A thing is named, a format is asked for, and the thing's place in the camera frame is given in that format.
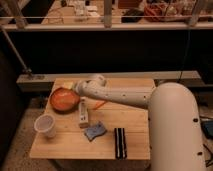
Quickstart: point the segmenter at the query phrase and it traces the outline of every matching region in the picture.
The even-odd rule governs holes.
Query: table leg
[[[63,171],[64,170],[56,160],[54,160],[54,159],[48,159],[48,161],[53,165],[53,167],[57,171]]]

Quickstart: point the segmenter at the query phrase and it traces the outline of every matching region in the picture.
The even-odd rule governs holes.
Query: orange bowl
[[[60,112],[72,110],[79,101],[80,97],[74,91],[66,88],[58,88],[50,96],[52,108]]]

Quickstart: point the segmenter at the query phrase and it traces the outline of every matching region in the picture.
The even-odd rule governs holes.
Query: white container
[[[52,115],[39,116],[34,123],[34,129],[47,138],[53,138],[56,135],[54,117]]]

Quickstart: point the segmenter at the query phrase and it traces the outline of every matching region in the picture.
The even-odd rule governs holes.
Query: tiled floor
[[[202,115],[213,117],[213,108],[200,106]],[[32,100],[29,108],[26,110],[17,133],[12,142],[10,151],[6,157],[2,171],[56,171],[48,160],[30,159],[29,151],[35,136],[33,123],[35,119],[43,113],[43,108],[39,108],[35,99]],[[204,142],[211,149],[213,143],[210,140]],[[59,161],[61,166],[70,171],[143,171],[148,163],[140,161],[100,161],[100,160],[63,160]],[[213,171],[213,166],[207,168],[207,171]]]

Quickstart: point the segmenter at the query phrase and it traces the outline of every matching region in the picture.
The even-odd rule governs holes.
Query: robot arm
[[[157,88],[107,88],[102,75],[81,81],[80,96],[148,108],[152,171],[205,171],[196,100],[177,83]]]
[[[74,89],[80,96],[147,109],[150,96],[155,88],[108,88],[105,84],[106,79],[97,74],[93,75],[90,80],[78,82]]]

